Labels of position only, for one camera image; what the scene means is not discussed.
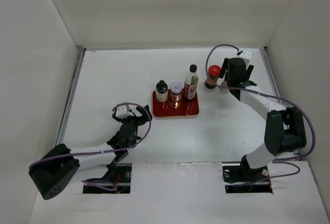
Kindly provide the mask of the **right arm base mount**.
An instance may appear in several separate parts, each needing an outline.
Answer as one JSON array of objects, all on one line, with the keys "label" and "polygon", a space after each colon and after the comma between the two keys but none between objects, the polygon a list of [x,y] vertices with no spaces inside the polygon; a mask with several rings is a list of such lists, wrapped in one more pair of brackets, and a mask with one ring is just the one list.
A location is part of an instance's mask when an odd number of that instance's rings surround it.
[{"label": "right arm base mount", "polygon": [[301,171],[297,165],[289,162],[284,164],[295,167],[296,171],[271,176],[267,166],[250,170],[243,168],[240,163],[223,164],[222,179],[225,183],[225,192],[227,194],[273,193],[272,179],[289,177]]}]

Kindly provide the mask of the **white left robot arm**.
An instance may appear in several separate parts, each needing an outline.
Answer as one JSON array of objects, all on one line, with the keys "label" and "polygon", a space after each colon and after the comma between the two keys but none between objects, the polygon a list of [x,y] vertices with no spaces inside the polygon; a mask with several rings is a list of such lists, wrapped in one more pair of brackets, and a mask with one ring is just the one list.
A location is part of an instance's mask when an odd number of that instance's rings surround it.
[{"label": "white left robot arm", "polygon": [[28,174],[44,200],[78,182],[101,192],[118,191],[124,175],[118,171],[118,163],[145,139],[138,135],[138,129],[151,124],[152,114],[148,105],[121,103],[114,107],[112,117],[121,126],[107,142],[87,148],[68,148],[61,143],[29,166]]}]

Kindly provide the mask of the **small black-cap dark bottle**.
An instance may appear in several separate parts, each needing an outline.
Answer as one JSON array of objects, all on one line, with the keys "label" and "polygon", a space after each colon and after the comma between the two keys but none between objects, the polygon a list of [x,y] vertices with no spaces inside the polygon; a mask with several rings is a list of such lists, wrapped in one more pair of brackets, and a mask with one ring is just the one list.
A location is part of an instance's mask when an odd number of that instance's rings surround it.
[{"label": "small black-cap dark bottle", "polygon": [[160,80],[156,84],[156,100],[160,103],[164,103],[168,99],[168,85],[165,83],[164,80]]}]

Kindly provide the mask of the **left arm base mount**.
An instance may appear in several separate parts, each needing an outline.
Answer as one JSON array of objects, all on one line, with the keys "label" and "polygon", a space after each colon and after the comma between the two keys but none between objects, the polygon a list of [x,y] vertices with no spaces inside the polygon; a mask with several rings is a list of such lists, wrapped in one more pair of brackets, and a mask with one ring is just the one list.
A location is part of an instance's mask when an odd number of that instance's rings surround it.
[{"label": "left arm base mount", "polygon": [[84,183],[83,194],[129,194],[131,189],[132,163],[111,163],[102,177],[91,178]]}]

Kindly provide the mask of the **silver-lid red-label jar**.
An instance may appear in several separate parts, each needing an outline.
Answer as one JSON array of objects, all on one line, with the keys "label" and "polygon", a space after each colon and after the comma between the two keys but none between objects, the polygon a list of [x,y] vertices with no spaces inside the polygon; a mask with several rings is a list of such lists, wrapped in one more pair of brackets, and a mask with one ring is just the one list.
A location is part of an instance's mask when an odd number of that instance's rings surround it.
[{"label": "silver-lid red-label jar", "polygon": [[179,108],[182,99],[183,86],[180,83],[172,83],[170,86],[170,105],[173,108]]}]

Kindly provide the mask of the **tall black-cap vinegar bottle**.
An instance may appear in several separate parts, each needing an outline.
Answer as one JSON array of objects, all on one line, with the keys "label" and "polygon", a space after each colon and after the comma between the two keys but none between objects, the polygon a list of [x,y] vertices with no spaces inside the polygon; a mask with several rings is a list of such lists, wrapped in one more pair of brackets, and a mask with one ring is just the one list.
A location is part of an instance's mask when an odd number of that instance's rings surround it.
[{"label": "tall black-cap vinegar bottle", "polygon": [[189,73],[185,77],[183,96],[191,101],[195,98],[199,78],[196,74],[197,65],[192,64],[189,67]]}]

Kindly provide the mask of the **grey-cap white pepper shaker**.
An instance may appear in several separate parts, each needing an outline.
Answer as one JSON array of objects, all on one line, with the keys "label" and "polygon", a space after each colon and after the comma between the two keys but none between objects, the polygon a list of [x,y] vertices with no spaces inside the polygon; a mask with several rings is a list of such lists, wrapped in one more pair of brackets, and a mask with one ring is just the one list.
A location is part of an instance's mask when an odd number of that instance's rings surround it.
[{"label": "grey-cap white pepper shaker", "polygon": [[228,85],[227,85],[227,75],[224,76],[223,81],[222,81],[222,83],[221,83],[220,86],[221,86],[221,87],[220,87],[220,91],[221,91],[222,93],[227,94],[227,93],[230,92],[230,90],[228,89]]}]

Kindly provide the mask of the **red-lid chili sauce jar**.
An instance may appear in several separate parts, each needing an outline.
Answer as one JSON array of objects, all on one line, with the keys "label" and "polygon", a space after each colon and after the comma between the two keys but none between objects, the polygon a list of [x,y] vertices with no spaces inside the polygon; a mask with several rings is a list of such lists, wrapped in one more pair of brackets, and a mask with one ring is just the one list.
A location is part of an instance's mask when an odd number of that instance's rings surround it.
[{"label": "red-lid chili sauce jar", "polygon": [[214,89],[217,86],[217,81],[221,73],[221,67],[218,65],[211,65],[208,68],[209,78],[204,82],[204,85],[208,89]]}]

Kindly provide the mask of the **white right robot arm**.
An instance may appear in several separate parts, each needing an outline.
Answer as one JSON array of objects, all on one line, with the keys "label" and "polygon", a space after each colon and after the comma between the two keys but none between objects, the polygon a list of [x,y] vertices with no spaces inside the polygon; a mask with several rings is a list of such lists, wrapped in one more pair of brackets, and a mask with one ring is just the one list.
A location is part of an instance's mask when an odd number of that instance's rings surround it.
[{"label": "white right robot arm", "polygon": [[263,144],[244,155],[238,166],[223,166],[223,179],[227,183],[260,180],[268,163],[284,153],[304,148],[307,143],[301,111],[263,96],[257,84],[250,80],[253,68],[242,58],[225,58],[220,73],[230,93],[266,122]]}]

